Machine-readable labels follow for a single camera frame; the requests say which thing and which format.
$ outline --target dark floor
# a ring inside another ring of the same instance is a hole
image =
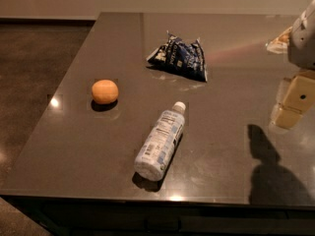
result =
[[[92,23],[0,23],[0,188]],[[46,236],[0,199],[0,235]]]

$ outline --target blue snack bag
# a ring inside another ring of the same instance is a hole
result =
[[[168,42],[157,48],[147,61],[166,72],[196,81],[207,81],[207,66],[199,40],[186,44],[180,37],[169,33]]]

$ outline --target water bottle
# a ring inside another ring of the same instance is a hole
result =
[[[183,102],[176,102],[171,110],[159,116],[135,159],[135,170],[151,181],[163,178],[185,124]]]

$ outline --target white bottle cap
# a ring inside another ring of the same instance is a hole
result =
[[[183,102],[177,101],[172,109],[183,115],[185,113],[186,105]]]

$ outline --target bottle label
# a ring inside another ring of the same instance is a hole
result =
[[[164,111],[142,147],[142,159],[150,164],[158,163],[160,170],[164,170],[173,155],[183,125],[184,117],[181,114]]]

